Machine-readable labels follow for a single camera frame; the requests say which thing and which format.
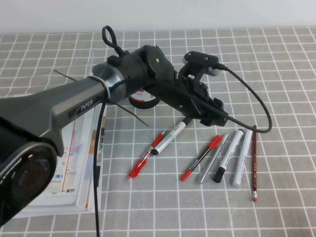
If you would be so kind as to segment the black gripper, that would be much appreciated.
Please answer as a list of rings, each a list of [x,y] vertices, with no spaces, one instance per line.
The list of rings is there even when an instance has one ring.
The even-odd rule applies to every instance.
[[[148,92],[186,117],[205,126],[225,126],[227,113],[221,100],[212,99],[205,83],[174,73],[172,79],[156,79]]]

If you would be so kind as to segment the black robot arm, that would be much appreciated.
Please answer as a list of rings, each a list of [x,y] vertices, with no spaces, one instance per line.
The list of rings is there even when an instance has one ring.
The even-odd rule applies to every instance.
[[[158,46],[117,49],[92,75],[24,97],[0,101],[0,223],[6,224],[48,186],[64,152],[62,129],[100,103],[117,103],[143,89],[206,126],[228,115],[200,82],[218,65],[215,56],[191,51],[176,72]]]

